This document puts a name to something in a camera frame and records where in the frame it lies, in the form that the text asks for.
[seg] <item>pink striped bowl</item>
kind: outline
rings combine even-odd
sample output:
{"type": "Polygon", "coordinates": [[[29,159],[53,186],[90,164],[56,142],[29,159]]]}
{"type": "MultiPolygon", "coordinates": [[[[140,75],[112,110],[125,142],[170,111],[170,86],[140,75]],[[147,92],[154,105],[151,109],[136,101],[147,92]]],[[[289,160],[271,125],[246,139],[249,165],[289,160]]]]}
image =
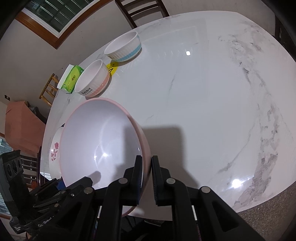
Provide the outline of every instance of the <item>pink striped bowl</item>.
{"type": "MultiPolygon", "coordinates": [[[[115,101],[93,98],[80,105],[65,123],[59,145],[67,187],[82,177],[90,177],[94,189],[107,187],[141,155],[143,193],[150,174],[150,148],[139,124],[115,101]]],[[[123,216],[133,209],[124,206],[123,216]]]]}
{"type": "Polygon", "coordinates": [[[103,61],[98,59],[79,76],[74,91],[86,97],[94,97],[107,87],[109,78],[109,70],[103,61]]]}

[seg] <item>yellow sticker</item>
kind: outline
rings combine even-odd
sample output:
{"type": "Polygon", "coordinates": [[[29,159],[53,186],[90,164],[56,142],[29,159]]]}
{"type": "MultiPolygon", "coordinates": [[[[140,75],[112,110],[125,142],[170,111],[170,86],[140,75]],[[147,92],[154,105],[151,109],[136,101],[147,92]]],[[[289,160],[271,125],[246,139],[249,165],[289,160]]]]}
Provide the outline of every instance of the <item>yellow sticker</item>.
{"type": "Polygon", "coordinates": [[[113,75],[117,68],[118,68],[118,62],[112,62],[110,64],[107,64],[107,69],[109,70],[110,74],[113,75]]]}

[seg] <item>marble table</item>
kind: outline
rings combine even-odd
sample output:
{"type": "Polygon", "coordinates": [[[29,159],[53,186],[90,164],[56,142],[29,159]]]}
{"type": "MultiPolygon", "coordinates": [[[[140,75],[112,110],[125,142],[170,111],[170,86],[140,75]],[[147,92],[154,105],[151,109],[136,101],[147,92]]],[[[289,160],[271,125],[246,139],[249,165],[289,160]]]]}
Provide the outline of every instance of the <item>marble table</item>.
{"type": "MultiPolygon", "coordinates": [[[[269,33],[224,11],[184,13],[135,30],[140,54],[118,67],[101,96],[129,111],[172,177],[211,187],[237,212],[296,181],[296,63],[269,33]]],[[[96,59],[110,63],[106,46],[80,66],[96,59]]],[[[49,173],[56,130],[85,100],[57,93],[43,139],[42,173],[49,173]]],[[[171,219],[170,207],[155,205],[151,177],[131,215],[171,219]]]]}

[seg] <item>window frame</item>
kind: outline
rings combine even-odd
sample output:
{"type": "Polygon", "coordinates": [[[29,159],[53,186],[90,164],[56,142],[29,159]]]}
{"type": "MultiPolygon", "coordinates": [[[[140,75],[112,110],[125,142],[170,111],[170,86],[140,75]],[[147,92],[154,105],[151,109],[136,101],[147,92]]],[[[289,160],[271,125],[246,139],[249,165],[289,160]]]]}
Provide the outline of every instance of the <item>window frame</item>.
{"type": "Polygon", "coordinates": [[[74,21],[69,22],[60,32],[59,37],[57,37],[55,34],[53,34],[51,31],[49,31],[47,28],[45,28],[43,25],[41,25],[39,22],[37,22],[35,19],[33,19],[31,16],[28,16],[23,11],[19,12],[16,16],[16,20],[19,21],[21,24],[26,26],[28,29],[30,29],[32,32],[37,34],[39,37],[41,37],[44,41],[49,43],[52,47],[55,49],[58,49],[59,46],[65,41],[65,39],[89,16],[91,16],[94,12],[99,10],[101,7],[106,5],[107,3],[111,2],[112,0],[98,0],[93,1],[89,5],[91,5],[89,8],[85,7],[85,11],[81,11],[78,13],[73,19],[74,21]]]}

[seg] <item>white bowl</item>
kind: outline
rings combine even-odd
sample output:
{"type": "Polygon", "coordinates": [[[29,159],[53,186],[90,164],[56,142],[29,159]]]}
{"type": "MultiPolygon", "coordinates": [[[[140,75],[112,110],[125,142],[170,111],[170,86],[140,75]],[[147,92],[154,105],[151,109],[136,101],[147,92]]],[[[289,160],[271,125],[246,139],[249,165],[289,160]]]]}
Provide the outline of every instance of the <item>white bowl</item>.
{"type": "Polygon", "coordinates": [[[94,97],[106,88],[109,78],[109,70],[103,61],[98,59],[79,76],[74,91],[86,97],[94,97]]]}
{"type": "Polygon", "coordinates": [[[110,59],[123,62],[132,59],[141,49],[141,41],[136,31],[125,33],[113,40],[105,49],[110,59]]]}
{"type": "Polygon", "coordinates": [[[60,127],[57,129],[52,139],[52,144],[50,145],[49,172],[52,179],[54,178],[60,179],[62,176],[61,169],[59,167],[59,151],[60,151],[59,143],[60,143],[62,131],[63,131],[63,127],[60,127]]]}
{"type": "MultiPolygon", "coordinates": [[[[60,167],[66,186],[84,176],[93,188],[107,187],[143,157],[142,192],[150,172],[150,148],[141,127],[118,103],[94,98],[69,117],[60,140],[60,167]]],[[[124,207],[127,215],[133,207],[124,207]]]]}

